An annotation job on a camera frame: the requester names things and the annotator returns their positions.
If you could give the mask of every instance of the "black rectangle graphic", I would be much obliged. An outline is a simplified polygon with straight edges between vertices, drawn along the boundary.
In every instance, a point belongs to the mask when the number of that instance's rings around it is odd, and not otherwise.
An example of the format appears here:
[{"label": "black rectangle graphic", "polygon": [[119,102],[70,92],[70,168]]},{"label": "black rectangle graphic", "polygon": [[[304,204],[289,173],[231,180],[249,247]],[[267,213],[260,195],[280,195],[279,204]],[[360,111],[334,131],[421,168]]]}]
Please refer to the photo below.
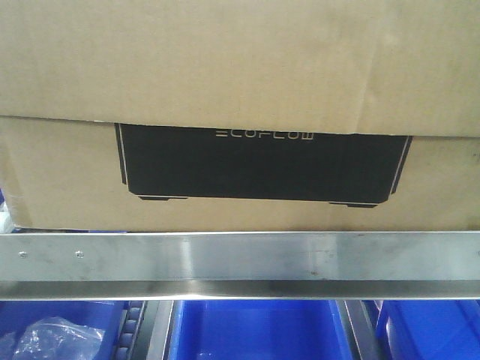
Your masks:
[{"label": "black rectangle graphic", "polygon": [[395,192],[411,136],[116,124],[124,183],[148,200],[307,200],[373,207]]}]

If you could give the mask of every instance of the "box flap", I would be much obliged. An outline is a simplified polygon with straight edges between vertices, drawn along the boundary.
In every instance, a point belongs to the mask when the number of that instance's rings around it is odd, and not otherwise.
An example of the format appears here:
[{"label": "box flap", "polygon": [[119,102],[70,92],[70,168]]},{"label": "box flap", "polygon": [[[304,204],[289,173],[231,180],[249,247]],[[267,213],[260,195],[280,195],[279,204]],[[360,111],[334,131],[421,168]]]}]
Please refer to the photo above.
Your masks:
[{"label": "box flap", "polygon": [[[0,131],[0,150],[7,146],[10,156],[10,166],[0,162],[0,187],[5,189],[9,207],[16,198],[28,200],[26,207],[13,214],[16,224],[24,227],[167,232],[480,230],[478,138],[414,136],[396,191],[373,208],[357,208],[328,201],[142,199],[130,189],[133,178],[128,178],[128,184],[123,182],[119,141],[112,124],[0,118]],[[195,149],[178,147],[179,152]],[[213,161],[220,167],[223,159],[219,152]],[[133,170],[132,163],[124,164]],[[194,182],[202,174],[210,175],[203,169]],[[323,169],[328,173],[332,168]],[[357,174],[367,176],[362,170],[357,168]],[[5,182],[12,176],[21,193]]]},{"label": "box flap", "polygon": [[0,1],[0,115],[480,137],[477,1]]},{"label": "box flap", "polygon": [[12,136],[9,135],[8,129],[1,125],[2,121],[0,119],[0,187],[15,225],[33,227],[29,205],[27,204],[28,197],[24,193],[17,176],[17,162],[20,161],[21,163],[19,157],[21,158],[29,150],[24,147],[23,151],[20,152],[11,151],[10,140],[12,140]]}]

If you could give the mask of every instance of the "metal shelf frame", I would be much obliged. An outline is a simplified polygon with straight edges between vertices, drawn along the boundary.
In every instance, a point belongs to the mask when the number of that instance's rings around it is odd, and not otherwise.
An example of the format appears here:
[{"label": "metal shelf frame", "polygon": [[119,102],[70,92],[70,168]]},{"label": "metal shelf frame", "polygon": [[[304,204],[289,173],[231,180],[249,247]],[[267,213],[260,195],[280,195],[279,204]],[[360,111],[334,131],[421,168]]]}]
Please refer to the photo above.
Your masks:
[{"label": "metal shelf frame", "polygon": [[0,235],[0,299],[477,299],[480,232]]}]

